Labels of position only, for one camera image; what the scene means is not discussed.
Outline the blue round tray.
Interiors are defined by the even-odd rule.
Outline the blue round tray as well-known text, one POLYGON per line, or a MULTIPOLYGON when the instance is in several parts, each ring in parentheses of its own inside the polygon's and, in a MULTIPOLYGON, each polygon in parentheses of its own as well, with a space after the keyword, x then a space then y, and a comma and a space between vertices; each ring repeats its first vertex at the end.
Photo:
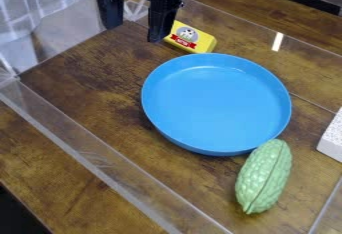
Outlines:
POLYGON ((142 87, 143 112, 161 134, 191 152, 235 156, 277 138, 291 118, 291 99, 277 75, 221 53, 165 62, 142 87))

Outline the white speckled sponge block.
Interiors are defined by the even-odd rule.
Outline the white speckled sponge block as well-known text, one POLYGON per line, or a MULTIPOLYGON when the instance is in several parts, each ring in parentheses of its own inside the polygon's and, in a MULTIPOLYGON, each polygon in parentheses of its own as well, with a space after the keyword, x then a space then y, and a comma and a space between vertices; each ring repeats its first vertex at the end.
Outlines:
POLYGON ((321 137, 317 150, 342 163, 342 107, 321 137))

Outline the green bitter gourd toy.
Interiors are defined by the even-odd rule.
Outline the green bitter gourd toy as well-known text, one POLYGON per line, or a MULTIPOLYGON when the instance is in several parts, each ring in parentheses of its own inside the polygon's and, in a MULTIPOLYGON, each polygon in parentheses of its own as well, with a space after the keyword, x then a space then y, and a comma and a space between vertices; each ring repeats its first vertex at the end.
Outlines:
POLYGON ((237 200, 246 214, 262 213, 277 203, 291 171, 287 143, 273 139, 250 154, 235 183, 237 200))

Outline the clear acrylic enclosure wall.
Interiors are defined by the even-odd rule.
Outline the clear acrylic enclosure wall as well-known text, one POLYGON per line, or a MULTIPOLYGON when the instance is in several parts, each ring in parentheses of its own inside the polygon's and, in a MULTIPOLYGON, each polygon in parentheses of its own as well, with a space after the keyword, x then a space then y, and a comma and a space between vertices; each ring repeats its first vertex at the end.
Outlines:
POLYGON ((320 135, 342 104, 342 55, 294 38, 271 49, 274 31, 211 6, 189 3, 197 25, 211 21, 225 53, 255 60, 285 82, 293 117, 282 135, 293 170, 275 206, 247 215, 234 185, 241 156, 210 157, 174 145, 142 111, 144 78, 179 50, 144 40, 144 21, 104 31, 6 86, 4 103, 98 176, 119 208, 95 211, 138 233, 146 215, 169 234, 309 234, 342 175, 342 164, 317 152, 320 135))

